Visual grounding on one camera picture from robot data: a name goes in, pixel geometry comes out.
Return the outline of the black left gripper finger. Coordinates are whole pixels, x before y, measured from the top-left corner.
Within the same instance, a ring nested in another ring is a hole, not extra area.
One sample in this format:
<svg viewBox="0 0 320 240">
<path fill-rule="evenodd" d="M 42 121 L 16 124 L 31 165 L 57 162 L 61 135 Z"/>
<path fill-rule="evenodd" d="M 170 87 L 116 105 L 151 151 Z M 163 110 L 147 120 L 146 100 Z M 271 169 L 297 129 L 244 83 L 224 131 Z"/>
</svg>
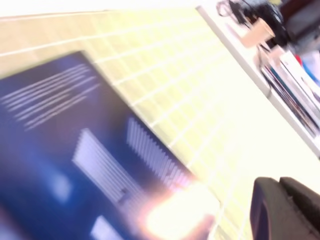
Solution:
<svg viewBox="0 0 320 240">
<path fill-rule="evenodd" d="M 255 240 L 318 240 L 320 195 L 291 177 L 258 177 L 250 226 Z"/>
</svg>

